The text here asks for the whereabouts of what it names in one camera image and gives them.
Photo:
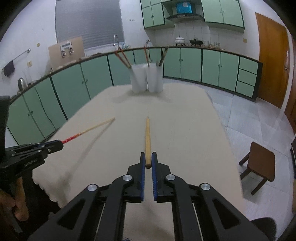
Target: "gray blind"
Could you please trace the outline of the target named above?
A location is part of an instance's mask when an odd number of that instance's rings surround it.
[[[124,42],[119,0],[57,0],[58,42],[82,36],[84,49]]]

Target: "tiled floor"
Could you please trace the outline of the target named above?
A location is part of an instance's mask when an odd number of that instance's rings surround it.
[[[164,79],[164,82],[182,81]],[[252,141],[275,154],[275,180],[267,182],[252,196],[251,191],[262,178],[250,173],[242,180],[242,190],[246,202],[246,217],[249,220],[272,217],[277,224],[278,238],[292,219],[294,174],[290,147],[295,135],[287,117],[279,108],[260,98],[254,103],[221,90],[198,86],[207,92],[213,102],[240,173],[247,168],[247,162],[243,166],[238,163],[249,152]]]

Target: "brown stool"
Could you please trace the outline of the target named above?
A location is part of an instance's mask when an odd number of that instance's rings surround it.
[[[263,180],[251,192],[251,194],[254,195],[267,181],[274,181],[276,159],[274,153],[263,146],[252,142],[250,152],[239,162],[239,164],[243,165],[247,160],[249,160],[248,166],[241,174],[241,180],[250,172],[254,172],[263,177]]]

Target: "dark towel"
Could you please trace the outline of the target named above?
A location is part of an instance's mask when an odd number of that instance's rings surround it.
[[[7,77],[9,77],[15,70],[15,67],[13,65],[13,60],[11,60],[4,68],[3,68],[3,73]]]

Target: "silver screw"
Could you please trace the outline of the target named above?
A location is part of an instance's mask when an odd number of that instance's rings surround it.
[[[166,178],[167,180],[169,180],[169,181],[172,181],[172,180],[174,180],[176,177],[175,177],[175,175],[173,175],[173,174],[168,174],[165,178]]]
[[[87,187],[87,190],[89,190],[90,192],[93,192],[97,189],[97,186],[95,184],[91,184]]]
[[[209,189],[211,188],[211,186],[210,186],[209,184],[207,184],[207,183],[203,183],[203,184],[201,185],[201,188],[202,188],[203,190],[207,191],[207,190],[209,190]]]
[[[130,181],[132,179],[132,176],[131,175],[124,175],[122,177],[122,179],[125,180],[125,181]]]

